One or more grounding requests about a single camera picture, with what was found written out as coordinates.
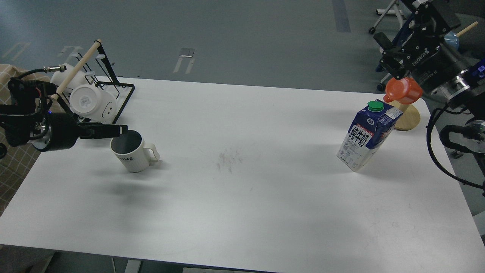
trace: chair wheel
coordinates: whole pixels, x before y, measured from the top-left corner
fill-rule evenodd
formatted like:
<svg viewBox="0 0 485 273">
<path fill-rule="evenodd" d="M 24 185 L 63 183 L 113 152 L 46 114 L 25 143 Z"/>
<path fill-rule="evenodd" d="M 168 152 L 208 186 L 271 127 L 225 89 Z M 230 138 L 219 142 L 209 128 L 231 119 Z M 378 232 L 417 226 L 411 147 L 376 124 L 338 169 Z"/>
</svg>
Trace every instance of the chair wheel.
<svg viewBox="0 0 485 273">
<path fill-rule="evenodd" d="M 385 92 L 386 90 L 386 85 L 385 84 L 378 84 L 377 85 L 377 91 L 379 92 Z"/>
</svg>

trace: wooden stand base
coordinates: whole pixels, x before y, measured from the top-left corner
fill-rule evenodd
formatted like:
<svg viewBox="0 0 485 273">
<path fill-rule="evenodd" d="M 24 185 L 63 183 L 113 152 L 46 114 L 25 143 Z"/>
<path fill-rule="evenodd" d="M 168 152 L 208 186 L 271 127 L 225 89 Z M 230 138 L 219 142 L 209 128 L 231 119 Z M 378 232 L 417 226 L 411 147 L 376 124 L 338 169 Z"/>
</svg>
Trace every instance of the wooden stand base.
<svg viewBox="0 0 485 273">
<path fill-rule="evenodd" d="M 389 104 L 394 107 L 398 107 L 399 110 L 404 112 L 404 114 L 396 122 L 396 126 L 394 127 L 396 130 L 409 131 L 415 128 L 421 121 L 419 111 L 412 104 L 400 104 L 397 101 L 390 102 Z"/>
</svg>

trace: wooden rod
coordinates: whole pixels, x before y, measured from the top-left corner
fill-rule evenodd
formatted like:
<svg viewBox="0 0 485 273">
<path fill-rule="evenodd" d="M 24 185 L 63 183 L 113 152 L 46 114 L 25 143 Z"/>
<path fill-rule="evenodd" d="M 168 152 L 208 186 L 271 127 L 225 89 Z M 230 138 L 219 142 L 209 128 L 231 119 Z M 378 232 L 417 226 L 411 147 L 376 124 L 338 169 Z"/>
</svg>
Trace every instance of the wooden rod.
<svg viewBox="0 0 485 273">
<path fill-rule="evenodd" d="M 94 54 L 94 52 L 97 50 L 97 48 L 101 45 L 101 39 L 98 39 L 94 41 L 94 44 L 91 46 L 91 48 L 86 52 L 86 54 L 81 58 L 81 60 L 76 64 L 76 66 L 69 72 L 67 77 L 63 80 L 61 85 L 56 90 L 56 93 L 51 96 L 53 100 L 57 100 L 60 95 L 64 92 L 64 89 L 66 86 L 72 81 L 74 76 L 78 73 L 78 71 L 84 66 L 84 64 L 88 61 L 89 58 Z"/>
</svg>

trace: white cup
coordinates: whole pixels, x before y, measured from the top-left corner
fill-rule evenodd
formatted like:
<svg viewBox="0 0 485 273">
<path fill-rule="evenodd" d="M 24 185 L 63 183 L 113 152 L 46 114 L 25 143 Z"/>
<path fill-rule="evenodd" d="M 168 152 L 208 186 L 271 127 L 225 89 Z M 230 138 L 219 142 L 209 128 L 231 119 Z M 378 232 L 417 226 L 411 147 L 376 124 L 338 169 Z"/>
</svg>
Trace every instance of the white cup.
<svg viewBox="0 0 485 273">
<path fill-rule="evenodd" d="M 110 145 L 116 157 L 131 172 L 143 171 L 160 160 L 155 145 L 145 142 L 140 133 L 133 130 L 128 130 L 125 134 L 114 137 L 111 139 Z"/>
<path fill-rule="evenodd" d="M 74 113 L 94 121 L 111 121 L 118 111 L 114 95 L 94 85 L 76 87 L 69 104 Z"/>
<path fill-rule="evenodd" d="M 65 71 L 64 72 L 59 72 L 59 71 L 54 72 L 54 74 L 52 75 L 52 78 L 50 79 L 50 82 L 57 85 L 57 86 L 60 86 L 61 83 L 64 81 L 64 79 L 69 74 L 69 72 L 74 69 L 74 67 L 70 64 L 63 64 L 63 66 L 65 66 Z M 72 91 L 76 87 L 78 87 L 80 85 L 91 84 L 91 83 L 92 83 L 92 81 L 90 82 L 86 78 L 85 72 L 78 71 L 78 73 L 76 73 L 76 75 L 74 75 L 74 78 L 72 78 L 71 82 L 66 86 L 63 94 L 65 94 L 66 97 L 69 98 L 69 96 L 71 96 Z"/>
</svg>

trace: orange plastic cup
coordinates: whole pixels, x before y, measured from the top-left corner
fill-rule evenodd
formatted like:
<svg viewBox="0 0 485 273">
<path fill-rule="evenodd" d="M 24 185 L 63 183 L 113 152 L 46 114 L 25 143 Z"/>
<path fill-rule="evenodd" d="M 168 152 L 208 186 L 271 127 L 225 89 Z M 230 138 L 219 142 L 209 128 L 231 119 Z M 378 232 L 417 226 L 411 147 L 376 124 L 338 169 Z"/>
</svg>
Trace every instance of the orange plastic cup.
<svg viewBox="0 0 485 273">
<path fill-rule="evenodd" d="M 400 104 L 411 104 L 423 94 L 423 89 L 412 78 L 405 77 L 400 80 L 391 78 L 386 85 L 385 102 L 398 101 Z"/>
</svg>

